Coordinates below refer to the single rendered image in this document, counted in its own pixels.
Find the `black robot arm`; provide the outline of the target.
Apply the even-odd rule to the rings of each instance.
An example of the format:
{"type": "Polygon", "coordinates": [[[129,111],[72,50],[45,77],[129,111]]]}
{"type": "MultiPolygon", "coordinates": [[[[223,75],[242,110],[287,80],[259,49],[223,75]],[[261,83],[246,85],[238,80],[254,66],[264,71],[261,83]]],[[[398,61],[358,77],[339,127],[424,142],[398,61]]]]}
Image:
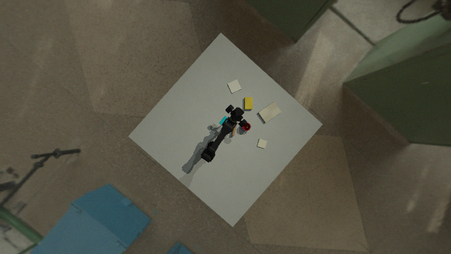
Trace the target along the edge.
{"type": "Polygon", "coordinates": [[[219,144],[222,142],[222,140],[224,139],[224,137],[227,134],[229,134],[230,132],[233,131],[233,129],[237,125],[237,121],[241,118],[241,116],[243,114],[244,114],[244,111],[240,107],[237,107],[234,110],[231,117],[228,117],[223,122],[223,124],[222,124],[223,127],[221,129],[219,136],[216,138],[216,140],[208,143],[207,148],[201,154],[201,158],[203,158],[207,162],[211,162],[213,160],[213,158],[215,157],[216,149],[218,148],[219,144]]]}

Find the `beige flat square pad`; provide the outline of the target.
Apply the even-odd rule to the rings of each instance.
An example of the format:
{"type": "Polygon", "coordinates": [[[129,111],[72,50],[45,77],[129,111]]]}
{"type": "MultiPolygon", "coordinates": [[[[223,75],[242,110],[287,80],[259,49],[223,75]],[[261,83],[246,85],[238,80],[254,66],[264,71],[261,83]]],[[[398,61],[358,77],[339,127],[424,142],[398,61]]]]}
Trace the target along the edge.
{"type": "Polygon", "coordinates": [[[239,85],[238,80],[236,79],[235,81],[232,81],[230,83],[228,83],[228,86],[230,88],[231,93],[237,92],[239,90],[241,90],[241,87],[239,85]]]}

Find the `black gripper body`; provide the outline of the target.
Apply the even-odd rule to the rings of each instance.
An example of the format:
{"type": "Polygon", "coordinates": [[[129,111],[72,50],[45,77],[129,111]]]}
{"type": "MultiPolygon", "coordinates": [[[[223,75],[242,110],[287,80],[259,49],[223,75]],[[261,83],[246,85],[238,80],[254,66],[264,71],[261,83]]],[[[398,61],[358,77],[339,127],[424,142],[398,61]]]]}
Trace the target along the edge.
{"type": "MultiPolygon", "coordinates": [[[[228,112],[228,113],[230,113],[230,115],[232,115],[232,113],[234,112],[234,107],[232,106],[232,105],[230,105],[229,107],[227,107],[225,110],[228,112]],[[233,110],[233,111],[232,111],[233,110]]],[[[242,117],[238,120],[239,121],[239,123],[238,123],[238,125],[240,126],[240,127],[243,127],[246,123],[247,123],[247,121],[245,120],[245,119],[243,119],[242,120],[242,117]]]]}

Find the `red cup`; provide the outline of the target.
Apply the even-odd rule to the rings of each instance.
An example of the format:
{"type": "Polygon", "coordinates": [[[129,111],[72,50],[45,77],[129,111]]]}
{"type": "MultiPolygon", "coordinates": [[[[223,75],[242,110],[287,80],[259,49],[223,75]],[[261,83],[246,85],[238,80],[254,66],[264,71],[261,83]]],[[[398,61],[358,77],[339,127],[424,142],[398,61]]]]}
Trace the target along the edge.
{"type": "Polygon", "coordinates": [[[245,130],[245,131],[248,131],[248,130],[251,128],[251,126],[250,126],[249,123],[246,123],[243,127],[242,127],[242,129],[245,130]],[[244,127],[244,128],[243,128],[243,127],[244,127]],[[248,127],[248,128],[247,128],[247,127],[248,127]]]}

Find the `yellow rectangular block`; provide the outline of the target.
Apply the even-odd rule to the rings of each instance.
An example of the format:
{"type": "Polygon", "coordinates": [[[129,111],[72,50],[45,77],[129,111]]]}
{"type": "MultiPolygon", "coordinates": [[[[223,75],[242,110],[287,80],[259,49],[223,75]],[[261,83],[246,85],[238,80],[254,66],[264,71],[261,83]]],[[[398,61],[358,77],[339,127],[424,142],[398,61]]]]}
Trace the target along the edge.
{"type": "Polygon", "coordinates": [[[253,109],[252,97],[244,98],[244,109],[253,109]]]}

